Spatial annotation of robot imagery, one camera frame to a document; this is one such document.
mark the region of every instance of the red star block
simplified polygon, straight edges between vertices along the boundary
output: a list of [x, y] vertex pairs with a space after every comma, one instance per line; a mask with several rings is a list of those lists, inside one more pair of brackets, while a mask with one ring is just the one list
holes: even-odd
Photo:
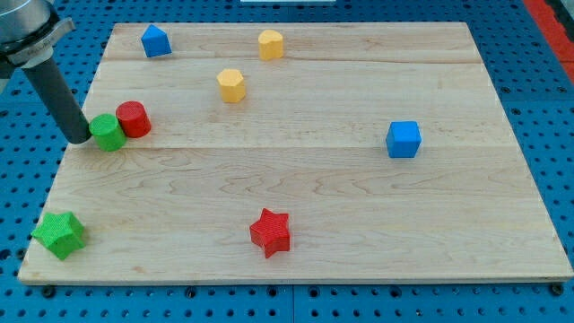
[[263, 248], [266, 258], [277, 251], [289, 251], [291, 235], [288, 221], [288, 214], [274, 214], [264, 208], [259, 221], [249, 227], [251, 241]]

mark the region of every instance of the green block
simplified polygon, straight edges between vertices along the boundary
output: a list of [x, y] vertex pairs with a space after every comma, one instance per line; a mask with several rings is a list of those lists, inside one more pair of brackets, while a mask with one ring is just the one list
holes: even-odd
[[85, 247], [82, 241], [83, 225], [72, 212], [44, 214], [44, 220], [32, 232], [42, 246], [52, 251], [60, 260]]
[[91, 121], [90, 132], [98, 147], [105, 152], [114, 152], [126, 143], [126, 135], [116, 116], [104, 113]]

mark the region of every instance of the blue cube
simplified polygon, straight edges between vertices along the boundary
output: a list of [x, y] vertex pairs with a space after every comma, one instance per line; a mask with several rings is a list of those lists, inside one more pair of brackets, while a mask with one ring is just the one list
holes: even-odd
[[421, 144], [421, 131], [416, 121], [395, 121], [387, 134], [390, 158], [413, 158]]
[[147, 57], [157, 57], [171, 53], [168, 34], [154, 25], [150, 25], [143, 34], [142, 44]]

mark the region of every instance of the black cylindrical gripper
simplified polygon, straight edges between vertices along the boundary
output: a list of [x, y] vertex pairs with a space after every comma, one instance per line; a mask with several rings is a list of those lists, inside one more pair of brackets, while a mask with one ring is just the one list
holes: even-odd
[[22, 69], [50, 111], [52, 118], [71, 144], [90, 139], [88, 121], [65, 83], [56, 62], [50, 59]]

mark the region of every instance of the yellow block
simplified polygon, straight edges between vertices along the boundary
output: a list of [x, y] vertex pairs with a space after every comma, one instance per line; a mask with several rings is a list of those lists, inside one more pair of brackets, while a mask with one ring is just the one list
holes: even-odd
[[237, 103], [245, 98], [245, 82], [237, 69], [224, 69], [217, 75], [223, 102]]
[[263, 60], [283, 57], [283, 35], [272, 30], [259, 34], [259, 57]]

